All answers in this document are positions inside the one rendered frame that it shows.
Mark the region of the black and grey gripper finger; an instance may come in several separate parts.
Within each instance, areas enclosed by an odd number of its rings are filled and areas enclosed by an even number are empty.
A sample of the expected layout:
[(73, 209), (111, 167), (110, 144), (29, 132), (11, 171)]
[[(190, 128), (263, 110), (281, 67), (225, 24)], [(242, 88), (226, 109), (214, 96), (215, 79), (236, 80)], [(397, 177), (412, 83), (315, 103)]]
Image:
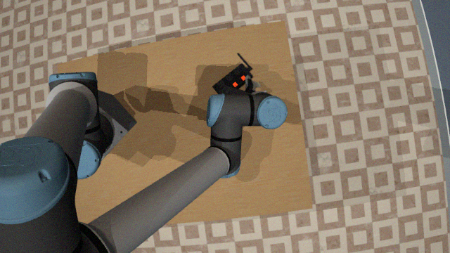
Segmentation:
[(251, 80), (250, 76), (245, 77), (245, 88), (256, 90), (257, 87), (261, 87), (261, 84)]

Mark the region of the black power strip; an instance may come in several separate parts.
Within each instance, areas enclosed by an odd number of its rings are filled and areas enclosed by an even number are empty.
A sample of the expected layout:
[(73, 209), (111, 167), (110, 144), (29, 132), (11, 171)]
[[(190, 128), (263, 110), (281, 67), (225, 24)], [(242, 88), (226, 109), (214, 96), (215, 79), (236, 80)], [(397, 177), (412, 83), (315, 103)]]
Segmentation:
[[(235, 87), (239, 89), (242, 85), (245, 84), (245, 77), (249, 75), (252, 79), (252, 75), (250, 73), (250, 70), (252, 70), (251, 66), (249, 66), (247, 63), (245, 63), (248, 68), (244, 66), (244, 64), (240, 64), (238, 67), (236, 67), (234, 70), (232, 70), (230, 73), (228, 73), (225, 77), (223, 77), (221, 80), (219, 80), (213, 87), (213, 89), (218, 93), (221, 94), (221, 90), (224, 84)], [(249, 70), (249, 71), (248, 71)]]

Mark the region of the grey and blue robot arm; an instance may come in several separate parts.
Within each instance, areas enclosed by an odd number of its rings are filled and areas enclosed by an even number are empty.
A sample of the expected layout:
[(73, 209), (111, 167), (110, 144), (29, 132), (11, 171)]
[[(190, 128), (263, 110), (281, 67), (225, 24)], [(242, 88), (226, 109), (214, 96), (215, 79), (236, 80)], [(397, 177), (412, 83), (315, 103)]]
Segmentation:
[(210, 147), (86, 224), (77, 218), (77, 179), (100, 167), (113, 127), (99, 113), (96, 73), (70, 73), (49, 76), (45, 111), (22, 138), (0, 145), (0, 253), (131, 253), (239, 172), (243, 127), (276, 129), (288, 114), (266, 90), (223, 85), (207, 104)]

